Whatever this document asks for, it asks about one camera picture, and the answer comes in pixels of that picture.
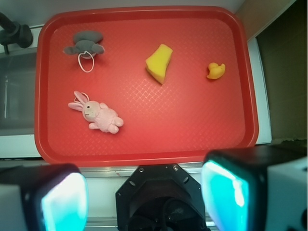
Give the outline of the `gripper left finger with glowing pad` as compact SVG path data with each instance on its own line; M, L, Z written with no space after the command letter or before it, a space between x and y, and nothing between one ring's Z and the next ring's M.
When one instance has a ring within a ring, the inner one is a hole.
M73 164L1 167L2 231L83 231L89 193Z

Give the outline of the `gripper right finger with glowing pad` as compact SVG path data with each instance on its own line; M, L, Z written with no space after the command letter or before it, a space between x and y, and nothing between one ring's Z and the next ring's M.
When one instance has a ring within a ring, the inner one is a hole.
M307 169L306 148L212 150L201 171L205 208L220 231L305 231Z

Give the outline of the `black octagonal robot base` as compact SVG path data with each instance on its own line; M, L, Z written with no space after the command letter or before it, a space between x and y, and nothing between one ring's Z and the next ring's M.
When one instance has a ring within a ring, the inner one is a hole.
M201 185L177 164L139 166L115 193L120 231L207 231Z

